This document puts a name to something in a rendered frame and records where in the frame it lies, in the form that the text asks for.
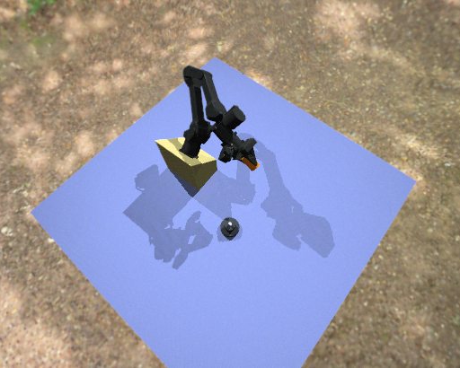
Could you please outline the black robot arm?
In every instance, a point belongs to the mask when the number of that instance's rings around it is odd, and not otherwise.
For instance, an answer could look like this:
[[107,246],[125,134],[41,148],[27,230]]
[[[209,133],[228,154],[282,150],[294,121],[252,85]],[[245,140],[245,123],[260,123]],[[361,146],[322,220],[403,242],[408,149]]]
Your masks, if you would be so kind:
[[[233,105],[229,111],[226,110],[217,96],[212,80],[213,76],[210,72],[187,65],[182,76],[189,88],[192,121],[190,128],[183,132],[185,140],[179,151],[193,158],[199,154],[201,144],[205,144],[209,140],[211,132],[223,140],[232,129],[237,128],[246,120],[246,116],[237,105]],[[210,125],[210,122],[204,118],[200,87],[202,87],[207,102],[206,117],[208,120],[215,121],[214,125]],[[218,160],[224,163],[230,162],[234,149],[236,150],[237,147],[230,142],[226,145],[221,144],[221,146],[223,148]]]

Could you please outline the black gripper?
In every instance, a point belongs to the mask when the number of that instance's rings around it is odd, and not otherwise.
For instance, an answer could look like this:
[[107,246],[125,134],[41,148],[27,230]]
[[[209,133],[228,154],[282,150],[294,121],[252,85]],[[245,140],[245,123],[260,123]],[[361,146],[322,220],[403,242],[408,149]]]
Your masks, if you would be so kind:
[[254,138],[249,138],[246,141],[244,141],[244,140],[241,140],[236,134],[237,132],[236,131],[234,132],[232,130],[228,136],[226,136],[223,140],[221,140],[223,145],[226,145],[230,142],[237,147],[236,150],[234,149],[232,160],[238,160],[244,163],[242,161],[242,158],[246,158],[254,166],[257,166],[258,163],[257,163],[255,153],[253,150],[253,147],[257,144],[257,141]]

